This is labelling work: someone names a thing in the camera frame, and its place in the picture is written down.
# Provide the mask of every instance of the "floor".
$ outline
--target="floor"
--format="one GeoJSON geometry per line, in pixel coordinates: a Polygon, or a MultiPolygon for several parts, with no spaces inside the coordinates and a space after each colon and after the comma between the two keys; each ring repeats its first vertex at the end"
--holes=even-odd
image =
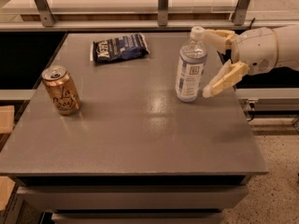
{"type": "MultiPolygon", "coordinates": [[[[248,18],[299,19],[299,0],[251,0],[248,18]]],[[[0,0],[0,7],[7,0],[0,0]]],[[[0,14],[0,22],[21,22],[0,14]]],[[[299,223],[299,134],[293,118],[254,119],[249,123],[269,165],[269,174],[252,178],[249,195],[234,209],[224,210],[223,224],[299,223]]],[[[36,224],[39,213],[26,204],[17,224],[36,224]]]]}

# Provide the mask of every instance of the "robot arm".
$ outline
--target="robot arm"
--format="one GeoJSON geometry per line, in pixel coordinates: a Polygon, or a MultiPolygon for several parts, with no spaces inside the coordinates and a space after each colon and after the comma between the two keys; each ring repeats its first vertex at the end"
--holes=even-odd
{"type": "Polygon", "coordinates": [[[223,54],[231,49],[233,61],[227,62],[204,88],[206,98],[233,87],[245,75],[268,73],[277,67],[299,71],[299,25],[273,30],[263,27],[241,35],[206,30],[205,41],[223,54]]]}

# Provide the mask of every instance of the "water bottle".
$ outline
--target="water bottle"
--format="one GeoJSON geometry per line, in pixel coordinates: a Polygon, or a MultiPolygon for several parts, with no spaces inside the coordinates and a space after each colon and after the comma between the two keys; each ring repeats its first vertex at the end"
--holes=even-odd
{"type": "Polygon", "coordinates": [[[198,96],[207,57],[204,35],[204,28],[194,26],[190,39],[179,52],[176,92],[182,102],[194,101],[198,96]]]}

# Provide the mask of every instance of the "can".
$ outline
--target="can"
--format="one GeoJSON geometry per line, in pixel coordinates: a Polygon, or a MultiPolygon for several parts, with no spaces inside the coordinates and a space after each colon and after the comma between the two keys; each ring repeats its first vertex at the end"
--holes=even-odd
{"type": "Polygon", "coordinates": [[[80,108],[75,83],[61,65],[52,65],[42,73],[43,83],[54,106],[61,115],[70,115],[80,108]]]}

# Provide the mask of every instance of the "table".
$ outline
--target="table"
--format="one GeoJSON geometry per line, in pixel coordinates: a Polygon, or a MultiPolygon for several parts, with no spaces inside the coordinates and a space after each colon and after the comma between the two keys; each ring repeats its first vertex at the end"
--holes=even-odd
{"type": "MultiPolygon", "coordinates": [[[[56,223],[219,223],[268,172],[232,89],[190,104],[176,97],[188,34],[144,35],[149,55],[99,65],[91,43],[120,34],[68,35],[52,64],[71,73],[82,108],[60,116],[41,84],[0,153],[0,175],[56,223]]],[[[208,47],[203,86],[220,66],[208,47]]]]}

